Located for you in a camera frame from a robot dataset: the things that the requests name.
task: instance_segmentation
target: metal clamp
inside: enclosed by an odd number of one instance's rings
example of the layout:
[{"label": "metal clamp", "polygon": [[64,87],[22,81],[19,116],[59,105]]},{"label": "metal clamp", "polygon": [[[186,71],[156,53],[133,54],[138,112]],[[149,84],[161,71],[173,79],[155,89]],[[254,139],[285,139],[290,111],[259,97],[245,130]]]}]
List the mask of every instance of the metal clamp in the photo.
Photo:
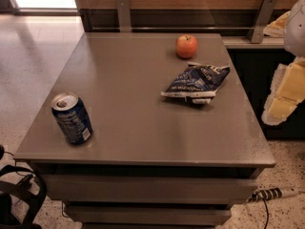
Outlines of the metal clamp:
[{"label": "metal clamp", "polygon": [[131,10],[130,0],[116,0],[118,23],[121,32],[131,32]]},{"label": "metal clamp", "polygon": [[261,43],[264,38],[264,28],[268,25],[277,0],[263,0],[256,16],[254,26],[248,32],[251,43]]}]

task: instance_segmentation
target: dark blue can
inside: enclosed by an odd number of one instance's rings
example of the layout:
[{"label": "dark blue can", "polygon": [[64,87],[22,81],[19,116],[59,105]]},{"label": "dark blue can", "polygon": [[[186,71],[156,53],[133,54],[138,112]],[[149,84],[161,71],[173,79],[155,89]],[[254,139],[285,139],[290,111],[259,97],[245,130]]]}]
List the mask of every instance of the dark blue can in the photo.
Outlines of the dark blue can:
[{"label": "dark blue can", "polygon": [[57,95],[51,102],[51,111],[70,144],[82,144],[92,136],[89,115],[77,94],[65,92]]}]

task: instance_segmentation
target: speckled floor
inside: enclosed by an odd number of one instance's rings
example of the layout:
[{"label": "speckled floor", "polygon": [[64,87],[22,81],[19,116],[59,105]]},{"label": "speckled floor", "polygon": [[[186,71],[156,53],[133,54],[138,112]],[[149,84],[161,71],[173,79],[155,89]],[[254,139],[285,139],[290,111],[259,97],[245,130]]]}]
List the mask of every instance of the speckled floor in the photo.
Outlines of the speckled floor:
[{"label": "speckled floor", "polygon": [[[0,143],[14,153],[83,34],[81,19],[0,14]],[[277,165],[257,179],[259,188],[305,190],[305,141],[269,141]],[[1,164],[13,164],[4,155]],[[268,228],[305,228],[305,194],[267,202]],[[62,216],[61,202],[46,199],[35,220],[45,229],[78,229]],[[217,229],[264,228],[263,202],[236,205]]]}]

